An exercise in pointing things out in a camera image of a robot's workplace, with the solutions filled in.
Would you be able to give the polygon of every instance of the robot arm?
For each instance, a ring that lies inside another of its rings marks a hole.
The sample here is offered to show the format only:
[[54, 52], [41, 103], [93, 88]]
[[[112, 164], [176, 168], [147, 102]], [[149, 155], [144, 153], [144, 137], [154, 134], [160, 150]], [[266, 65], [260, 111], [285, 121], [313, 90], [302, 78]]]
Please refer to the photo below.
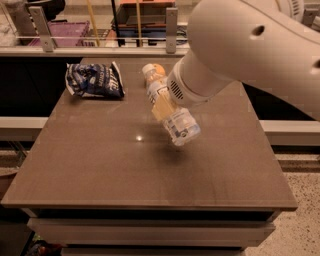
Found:
[[303, 10], [302, 0], [202, 0], [168, 77], [174, 101], [201, 104], [239, 80], [320, 120], [320, 36], [297, 22]]

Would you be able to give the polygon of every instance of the bottle cap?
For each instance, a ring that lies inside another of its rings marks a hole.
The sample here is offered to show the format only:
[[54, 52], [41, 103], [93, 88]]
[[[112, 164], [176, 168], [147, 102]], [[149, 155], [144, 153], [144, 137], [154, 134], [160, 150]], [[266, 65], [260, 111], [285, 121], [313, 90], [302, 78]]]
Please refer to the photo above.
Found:
[[153, 64], [147, 64], [142, 68], [143, 75], [146, 75], [150, 70], [156, 69]]

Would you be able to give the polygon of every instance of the table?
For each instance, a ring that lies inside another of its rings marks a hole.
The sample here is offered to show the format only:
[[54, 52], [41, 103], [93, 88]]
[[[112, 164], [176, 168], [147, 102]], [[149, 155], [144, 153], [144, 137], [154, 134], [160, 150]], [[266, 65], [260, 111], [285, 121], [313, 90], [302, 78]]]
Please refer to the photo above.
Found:
[[201, 136], [175, 147], [151, 113], [141, 68], [160, 63], [169, 71], [178, 59], [83, 63], [113, 60], [125, 98], [65, 91], [2, 201], [28, 212], [31, 229], [70, 248], [244, 249], [297, 208], [241, 83], [192, 109]]

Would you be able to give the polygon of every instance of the water bottle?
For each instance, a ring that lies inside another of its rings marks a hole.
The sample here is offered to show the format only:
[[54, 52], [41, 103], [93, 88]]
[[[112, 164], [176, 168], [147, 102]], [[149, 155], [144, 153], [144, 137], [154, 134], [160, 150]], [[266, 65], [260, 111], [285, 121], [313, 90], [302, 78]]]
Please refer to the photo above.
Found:
[[167, 76], [161, 65], [147, 64], [142, 68], [147, 95], [153, 104], [152, 113], [162, 122], [176, 146], [183, 146], [201, 132], [187, 108], [178, 106], [170, 97]]

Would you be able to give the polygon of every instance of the speckled floor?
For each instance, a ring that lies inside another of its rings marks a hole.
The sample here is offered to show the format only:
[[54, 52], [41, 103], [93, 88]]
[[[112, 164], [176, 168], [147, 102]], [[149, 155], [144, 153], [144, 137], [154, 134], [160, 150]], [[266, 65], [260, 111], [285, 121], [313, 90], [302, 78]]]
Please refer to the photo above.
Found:
[[282, 213], [276, 230], [259, 247], [243, 256], [320, 255], [320, 173], [285, 173], [298, 202], [296, 212]]

